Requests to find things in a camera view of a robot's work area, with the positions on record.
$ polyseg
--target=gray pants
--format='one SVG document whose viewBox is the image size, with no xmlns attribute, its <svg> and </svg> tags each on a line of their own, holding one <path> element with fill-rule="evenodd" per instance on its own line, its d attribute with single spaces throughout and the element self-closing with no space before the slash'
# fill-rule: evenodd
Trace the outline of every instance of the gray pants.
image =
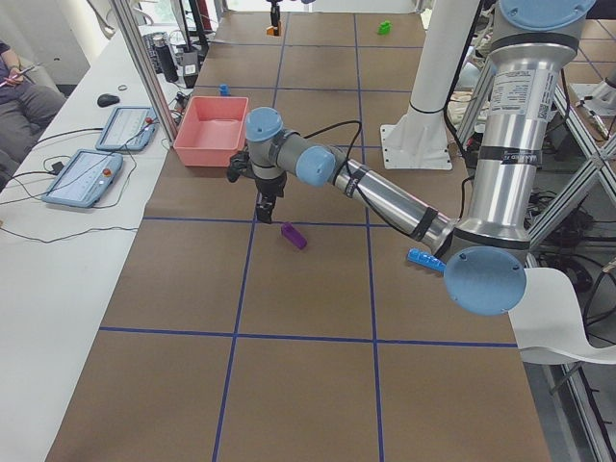
<svg viewBox="0 0 616 462">
<path fill-rule="evenodd" d="M 0 169 L 8 155 L 13 162 L 4 163 L 5 171 L 14 174 L 64 102 L 62 94 L 32 85 L 19 99 L 0 104 Z"/>
</svg>

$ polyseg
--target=person's hand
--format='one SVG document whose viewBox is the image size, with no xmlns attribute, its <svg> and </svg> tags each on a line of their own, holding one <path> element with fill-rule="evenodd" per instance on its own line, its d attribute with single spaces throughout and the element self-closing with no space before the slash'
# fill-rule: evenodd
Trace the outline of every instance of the person's hand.
<svg viewBox="0 0 616 462">
<path fill-rule="evenodd" d="M 6 77 L 4 80 L 7 85 L 11 87 L 16 87 L 23 82 L 23 75 L 20 75 L 19 70 L 14 67 L 13 69 L 11 69 L 9 77 Z"/>
</svg>

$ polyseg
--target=black computer mouse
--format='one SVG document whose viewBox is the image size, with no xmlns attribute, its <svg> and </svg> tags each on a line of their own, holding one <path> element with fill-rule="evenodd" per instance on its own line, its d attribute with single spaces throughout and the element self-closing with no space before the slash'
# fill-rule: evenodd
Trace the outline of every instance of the black computer mouse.
<svg viewBox="0 0 616 462">
<path fill-rule="evenodd" d="M 96 100 L 96 104 L 100 108 L 106 108 L 107 106 L 111 106 L 112 104 L 119 103 L 119 98 L 114 94 L 103 93 Z"/>
</svg>

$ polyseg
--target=warning label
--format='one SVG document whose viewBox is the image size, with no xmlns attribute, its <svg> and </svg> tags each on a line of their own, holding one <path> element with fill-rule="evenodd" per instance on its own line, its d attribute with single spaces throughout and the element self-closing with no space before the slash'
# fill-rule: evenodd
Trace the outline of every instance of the warning label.
<svg viewBox="0 0 616 462">
<path fill-rule="evenodd" d="M 497 74 L 490 100 L 490 113 L 525 115 L 534 70 L 514 70 Z"/>
</svg>

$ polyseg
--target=purple block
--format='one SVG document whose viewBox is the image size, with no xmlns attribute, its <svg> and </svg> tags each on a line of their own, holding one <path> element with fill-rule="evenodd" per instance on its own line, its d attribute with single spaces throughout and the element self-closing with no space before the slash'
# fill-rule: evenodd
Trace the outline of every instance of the purple block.
<svg viewBox="0 0 616 462">
<path fill-rule="evenodd" d="M 290 223 L 282 223 L 282 227 L 280 228 L 280 232 L 282 235 L 287 238 L 291 243 L 299 248 L 304 248 L 308 242 L 306 238 L 304 238 L 299 231 L 293 228 L 293 225 Z"/>
</svg>

